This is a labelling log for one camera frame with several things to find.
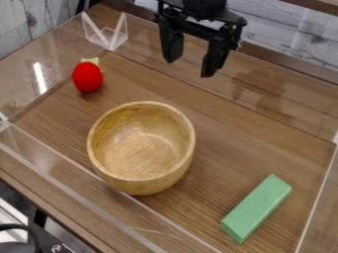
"green block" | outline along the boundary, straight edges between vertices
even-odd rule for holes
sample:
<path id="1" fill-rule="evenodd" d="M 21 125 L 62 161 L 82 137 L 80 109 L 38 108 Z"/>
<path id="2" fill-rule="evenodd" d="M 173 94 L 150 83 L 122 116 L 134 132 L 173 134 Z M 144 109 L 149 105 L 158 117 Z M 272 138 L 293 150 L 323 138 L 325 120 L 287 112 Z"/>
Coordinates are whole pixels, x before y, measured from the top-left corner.
<path id="1" fill-rule="evenodd" d="M 98 66 L 98 57 L 93 57 L 93 58 L 81 58 L 80 62 L 90 62 L 93 63 L 96 66 Z"/>
<path id="2" fill-rule="evenodd" d="M 220 221 L 221 229 L 243 243 L 291 192 L 289 185 L 269 175 Z"/>

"bowl rim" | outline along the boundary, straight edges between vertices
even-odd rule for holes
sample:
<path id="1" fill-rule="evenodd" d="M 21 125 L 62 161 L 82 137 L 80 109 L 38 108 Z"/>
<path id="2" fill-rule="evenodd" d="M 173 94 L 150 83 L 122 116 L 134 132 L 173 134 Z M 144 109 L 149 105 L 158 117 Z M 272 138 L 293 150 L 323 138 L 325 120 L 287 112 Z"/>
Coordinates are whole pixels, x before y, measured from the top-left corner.
<path id="1" fill-rule="evenodd" d="M 93 150 L 92 150 L 92 145 L 90 145 L 90 142 L 92 142 L 92 136 L 94 134 L 94 131 L 96 131 L 96 128 L 98 126 L 98 124 L 101 123 L 101 121 L 105 119 L 105 117 L 112 114 L 113 112 L 124 109 L 124 108 L 128 108 L 128 107 L 132 107 L 132 106 L 136 106 L 136 105 L 153 105 L 153 106 L 160 106 L 160 107 L 164 107 L 166 108 L 168 110 L 170 110 L 172 112 L 174 112 L 180 118 L 182 119 L 182 122 L 188 128 L 188 137 L 189 137 L 189 143 L 188 143 L 188 147 L 185 149 L 185 152 L 184 152 L 184 155 L 182 157 L 178 159 L 178 161 L 169 167 L 169 169 L 166 170 L 165 173 L 161 173 L 160 175 L 157 174 L 156 176 L 153 177 L 149 177 L 149 178 L 145 178 L 145 179 L 140 179 L 140 180 L 130 180 L 120 175 L 116 175 L 113 174 L 110 171 L 106 171 L 106 169 L 104 168 L 102 164 L 98 162 L 98 160 L 96 159 L 94 157 L 94 154 L 93 154 Z M 108 175 L 109 177 L 113 177 L 114 179 L 117 180 L 121 180 L 121 181 L 126 181 L 126 182 L 145 182 L 145 181 L 150 181 L 150 180 L 156 180 L 156 179 L 160 179 L 161 177 L 164 177 L 165 175 L 170 174 L 177 168 L 180 168 L 180 166 L 182 165 L 182 163 L 186 161 L 186 159 L 190 157 L 192 153 L 193 153 L 193 148 L 194 148 L 194 129 L 193 129 L 193 126 L 192 126 L 192 123 L 188 119 L 188 117 L 185 116 L 185 114 L 177 109 L 174 108 L 173 106 L 165 104 L 165 103 L 161 103 L 161 102 L 154 102 L 154 101 L 134 101 L 134 102 L 129 102 L 129 103 L 125 103 L 125 104 L 121 104 L 120 106 L 112 108 L 110 110 L 108 110 L 102 115 L 101 117 L 96 120 L 94 124 L 92 125 L 90 127 L 90 130 L 89 130 L 89 133 L 88 133 L 88 136 L 86 136 L 86 153 L 88 153 L 88 157 L 89 157 L 89 160 L 90 162 L 93 163 L 93 166 L 96 167 L 96 169 L 105 175 Z"/>

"wooden bowl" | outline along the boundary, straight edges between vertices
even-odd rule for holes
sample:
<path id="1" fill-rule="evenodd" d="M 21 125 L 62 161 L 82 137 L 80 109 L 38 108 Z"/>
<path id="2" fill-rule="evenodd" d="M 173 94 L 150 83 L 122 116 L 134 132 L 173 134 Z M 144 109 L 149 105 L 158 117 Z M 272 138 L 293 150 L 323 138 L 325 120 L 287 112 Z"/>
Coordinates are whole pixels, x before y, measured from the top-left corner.
<path id="1" fill-rule="evenodd" d="M 157 102 L 133 102 L 108 111 L 86 139 L 97 175 L 109 187 L 130 195 L 157 193 L 178 180 L 193 146 L 188 118 Z"/>

